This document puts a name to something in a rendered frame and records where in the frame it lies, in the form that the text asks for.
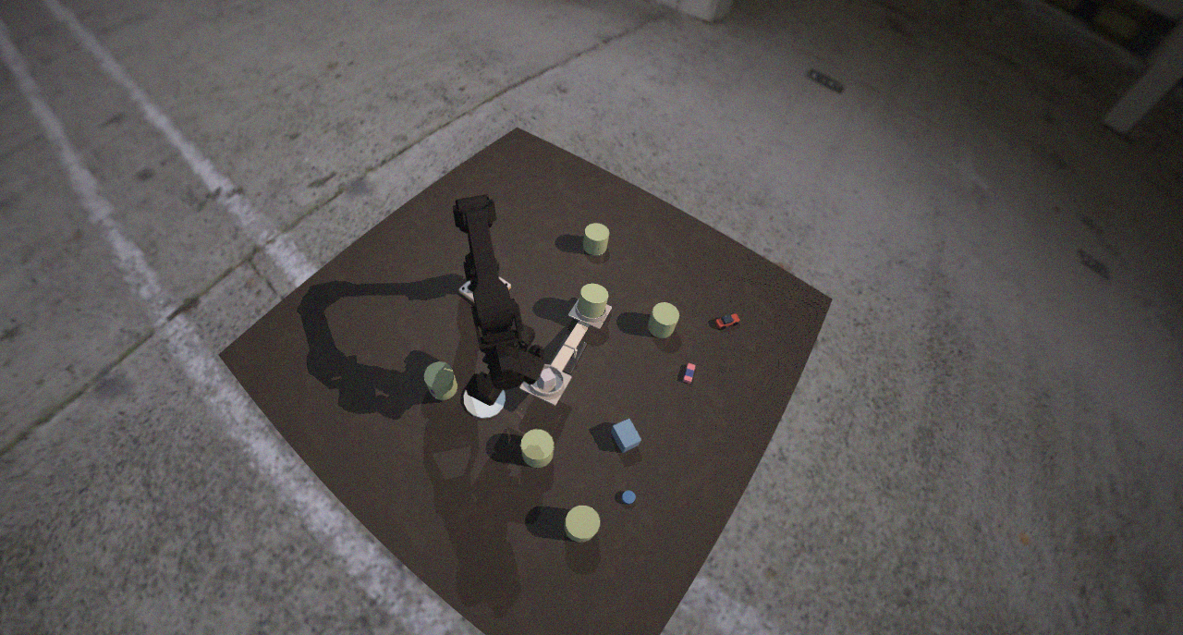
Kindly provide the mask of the white round dish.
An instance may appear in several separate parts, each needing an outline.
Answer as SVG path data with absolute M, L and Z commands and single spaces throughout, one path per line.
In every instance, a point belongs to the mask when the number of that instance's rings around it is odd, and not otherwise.
M 478 399 L 468 396 L 468 391 L 465 390 L 464 404 L 468 409 L 470 415 L 477 419 L 491 419 L 492 416 L 497 416 L 497 413 L 506 404 L 506 393 L 502 391 L 494 404 L 484 404 Z

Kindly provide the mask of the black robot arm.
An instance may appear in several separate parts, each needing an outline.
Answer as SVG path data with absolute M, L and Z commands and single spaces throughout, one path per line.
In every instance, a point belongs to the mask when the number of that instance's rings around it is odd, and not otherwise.
M 500 264 L 494 258 L 489 227 L 497 221 L 494 200 L 489 194 L 455 200 L 455 227 L 468 234 L 470 253 L 464 270 L 468 290 L 473 291 L 476 306 L 470 307 L 476 324 L 479 351 L 487 349 L 487 359 L 494 389 L 508 390 L 521 383 L 535 384 L 543 372 L 545 356 L 542 346 L 521 351 L 521 307 L 508 294 L 500 281 Z M 515 320 L 516 331 L 512 323 Z M 481 328 L 481 336 L 479 336 Z

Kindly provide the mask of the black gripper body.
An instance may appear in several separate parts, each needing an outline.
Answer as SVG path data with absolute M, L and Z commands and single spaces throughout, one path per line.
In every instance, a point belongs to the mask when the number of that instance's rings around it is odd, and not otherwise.
M 525 326 L 525 324 L 523 324 L 523 328 L 524 331 L 521 331 L 521 343 L 513 343 L 513 345 L 518 346 L 521 344 L 525 344 L 525 346 L 529 348 L 534 343 L 535 331 L 534 329 Z M 485 364 L 489 364 L 487 349 L 481 349 L 481 352 L 485 354 L 481 361 L 484 361 Z M 470 377 L 468 385 L 465 387 L 466 391 L 468 391 L 468 396 L 478 399 L 479 402 L 484 404 L 494 404 L 500 395 L 500 389 L 494 389 L 494 385 L 492 385 L 491 372 L 489 372 L 489 375 L 484 375 L 484 377 L 481 377 L 481 375 L 473 374 L 472 377 Z

